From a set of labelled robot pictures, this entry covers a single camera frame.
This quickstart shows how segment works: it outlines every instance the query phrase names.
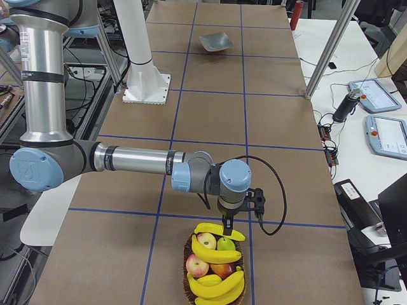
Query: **black cylinder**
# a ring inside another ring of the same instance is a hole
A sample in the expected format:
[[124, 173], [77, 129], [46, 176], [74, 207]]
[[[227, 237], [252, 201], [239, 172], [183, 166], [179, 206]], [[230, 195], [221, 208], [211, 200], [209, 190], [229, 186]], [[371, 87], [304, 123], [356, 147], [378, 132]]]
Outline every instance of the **black cylinder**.
[[360, 97], [354, 92], [350, 92], [343, 98], [341, 104], [333, 114], [333, 120], [337, 123], [343, 123], [359, 101]]

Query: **black chair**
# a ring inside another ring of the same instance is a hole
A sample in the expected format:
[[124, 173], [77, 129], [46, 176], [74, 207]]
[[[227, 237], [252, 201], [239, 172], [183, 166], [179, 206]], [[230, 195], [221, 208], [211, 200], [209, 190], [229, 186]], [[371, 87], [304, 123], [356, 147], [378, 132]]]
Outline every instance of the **black chair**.
[[[361, 0], [354, 16], [358, 19], [359, 24], [366, 22], [377, 27], [385, 27], [389, 25], [394, 9], [399, 5], [400, 0]], [[378, 41], [366, 35], [372, 47], [376, 47]]]

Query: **green pear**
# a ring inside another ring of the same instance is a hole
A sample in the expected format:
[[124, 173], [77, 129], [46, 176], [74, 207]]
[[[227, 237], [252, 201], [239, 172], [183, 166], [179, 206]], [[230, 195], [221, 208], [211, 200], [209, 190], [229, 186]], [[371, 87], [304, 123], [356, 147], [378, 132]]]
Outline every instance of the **green pear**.
[[217, 241], [217, 250], [236, 250], [235, 243], [227, 237], [220, 237]]

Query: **robotic arm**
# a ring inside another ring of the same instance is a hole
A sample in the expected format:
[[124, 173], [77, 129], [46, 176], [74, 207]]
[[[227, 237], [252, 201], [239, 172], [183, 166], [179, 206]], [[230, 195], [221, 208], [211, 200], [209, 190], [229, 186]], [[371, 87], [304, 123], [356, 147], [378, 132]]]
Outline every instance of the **robotic arm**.
[[263, 208], [263, 192], [249, 189], [251, 170], [238, 159], [215, 165], [206, 152], [157, 151], [74, 140], [65, 126], [62, 36], [66, 32], [79, 37], [96, 36], [97, 1], [6, 2], [12, 7], [11, 19], [20, 31], [27, 115], [27, 131], [20, 138], [22, 148], [10, 160], [17, 182], [33, 191], [46, 191], [92, 171], [171, 175], [172, 187], [178, 191], [203, 193], [205, 198], [207, 194], [217, 196], [224, 234], [231, 234], [234, 215], [253, 210], [248, 208], [248, 201], [262, 203]]

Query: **fruit basket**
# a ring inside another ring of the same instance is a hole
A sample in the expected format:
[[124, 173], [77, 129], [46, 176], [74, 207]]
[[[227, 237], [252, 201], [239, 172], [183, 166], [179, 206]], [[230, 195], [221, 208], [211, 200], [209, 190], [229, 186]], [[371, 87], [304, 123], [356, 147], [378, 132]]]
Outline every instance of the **fruit basket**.
[[[187, 279], [187, 269], [186, 269], [186, 261], [188, 259], [188, 257], [193, 254], [192, 251], [192, 236], [194, 234], [191, 234], [189, 236], [189, 238], [186, 240], [185, 246], [184, 246], [184, 264], [183, 264], [183, 284], [184, 284], [184, 291], [185, 291], [185, 295], [186, 298], [188, 299], [189, 304], [191, 305], [195, 305], [195, 299], [197, 298], [197, 296], [191, 291], [190, 289], [190, 284], [189, 281]], [[218, 241], [220, 238], [222, 238], [222, 236], [220, 235], [216, 235], [213, 234], [216, 241]], [[236, 251], [239, 251], [240, 253], [242, 253], [242, 247], [240, 246], [239, 241], [233, 240], [235, 247], [236, 247]], [[235, 262], [232, 262], [232, 264], [235, 267], [235, 270], [241, 269], [243, 272], [245, 272], [245, 266], [244, 266], [244, 260], [243, 260], [243, 255], [241, 256], [241, 258]], [[214, 272], [209, 269], [208, 275], [214, 274]], [[246, 290], [246, 282], [244, 281], [244, 288], [242, 293], [237, 297], [237, 299], [235, 299], [234, 301], [227, 303], [228, 305], [240, 305], [243, 301], [244, 298], [244, 294], [245, 294], [245, 290]]]

